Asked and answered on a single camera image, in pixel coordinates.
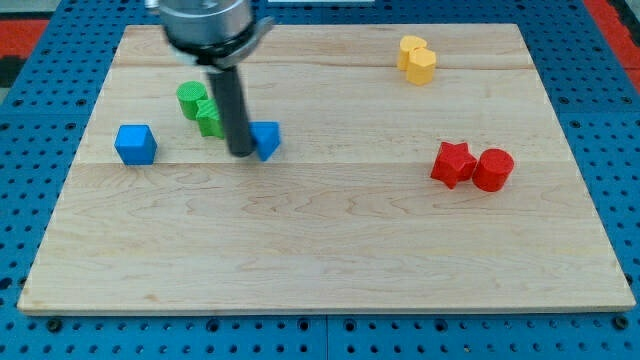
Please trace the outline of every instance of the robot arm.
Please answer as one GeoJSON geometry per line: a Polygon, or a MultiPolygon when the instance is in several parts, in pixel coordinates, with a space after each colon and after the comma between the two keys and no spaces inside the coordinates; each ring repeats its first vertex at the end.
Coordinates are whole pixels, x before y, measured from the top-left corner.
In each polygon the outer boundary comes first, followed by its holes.
{"type": "Polygon", "coordinates": [[[249,119],[237,65],[273,27],[253,19],[249,0],[147,1],[157,10],[169,43],[193,65],[207,67],[227,146],[234,156],[253,152],[249,119]]]}

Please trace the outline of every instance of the blue cube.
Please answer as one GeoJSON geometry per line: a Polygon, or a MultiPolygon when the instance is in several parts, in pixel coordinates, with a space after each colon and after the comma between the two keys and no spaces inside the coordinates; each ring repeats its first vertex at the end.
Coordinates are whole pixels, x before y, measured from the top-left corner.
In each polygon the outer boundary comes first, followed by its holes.
{"type": "Polygon", "coordinates": [[[257,121],[250,122],[249,129],[258,157],[261,161],[267,161],[280,146],[280,125],[275,121],[257,121]]]}
{"type": "Polygon", "coordinates": [[[125,165],[151,165],[158,144],[148,125],[120,125],[115,147],[125,165]]]}

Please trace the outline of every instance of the red star block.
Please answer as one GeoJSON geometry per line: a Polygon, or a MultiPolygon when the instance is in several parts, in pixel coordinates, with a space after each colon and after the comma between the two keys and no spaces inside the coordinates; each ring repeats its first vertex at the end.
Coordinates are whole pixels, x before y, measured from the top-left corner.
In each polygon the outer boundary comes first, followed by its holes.
{"type": "Polygon", "coordinates": [[[469,144],[440,144],[440,151],[431,170],[431,178],[440,180],[449,189],[456,187],[458,181],[471,179],[478,160],[469,153],[469,144]]]}

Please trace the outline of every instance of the wood grain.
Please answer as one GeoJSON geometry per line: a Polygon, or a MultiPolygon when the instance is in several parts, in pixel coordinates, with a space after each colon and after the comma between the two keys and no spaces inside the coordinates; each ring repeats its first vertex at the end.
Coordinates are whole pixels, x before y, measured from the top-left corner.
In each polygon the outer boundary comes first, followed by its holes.
{"type": "Polygon", "coordinates": [[[128,27],[34,262],[33,315],[522,313],[635,304],[516,26],[278,26],[241,66],[268,163],[199,136],[174,91],[201,79],[128,27]],[[402,35],[433,83],[395,69],[402,35]],[[127,168],[123,123],[156,164],[127,168]],[[428,179],[440,141],[517,164],[505,189],[428,179]]]}

